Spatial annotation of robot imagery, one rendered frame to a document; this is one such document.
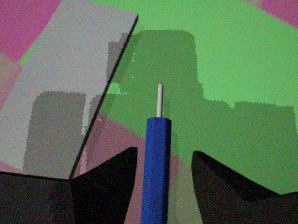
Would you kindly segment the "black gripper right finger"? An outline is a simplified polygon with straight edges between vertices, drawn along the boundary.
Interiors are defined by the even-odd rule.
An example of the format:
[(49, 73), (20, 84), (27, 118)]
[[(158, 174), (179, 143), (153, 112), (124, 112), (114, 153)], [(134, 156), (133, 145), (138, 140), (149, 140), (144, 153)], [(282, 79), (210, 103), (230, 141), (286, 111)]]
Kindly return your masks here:
[(298, 224), (298, 192), (280, 195), (198, 150), (191, 172), (203, 224)]

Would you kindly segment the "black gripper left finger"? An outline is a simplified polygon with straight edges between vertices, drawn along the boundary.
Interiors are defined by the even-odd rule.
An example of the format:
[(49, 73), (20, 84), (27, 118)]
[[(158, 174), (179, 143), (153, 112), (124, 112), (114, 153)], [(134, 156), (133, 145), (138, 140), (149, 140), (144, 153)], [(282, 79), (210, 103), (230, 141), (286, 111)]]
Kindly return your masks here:
[(129, 147), (74, 179), (0, 171), (0, 224), (124, 224), (137, 153)]

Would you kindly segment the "blue stylus with grey tip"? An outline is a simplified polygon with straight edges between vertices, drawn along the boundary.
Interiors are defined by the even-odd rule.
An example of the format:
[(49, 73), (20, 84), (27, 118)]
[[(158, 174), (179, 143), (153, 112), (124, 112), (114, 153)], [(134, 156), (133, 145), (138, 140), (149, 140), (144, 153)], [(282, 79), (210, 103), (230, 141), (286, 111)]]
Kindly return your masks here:
[(140, 224), (167, 224), (172, 121), (162, 118), (162, 109), (159, 84), (157, 117), (147, 119)]

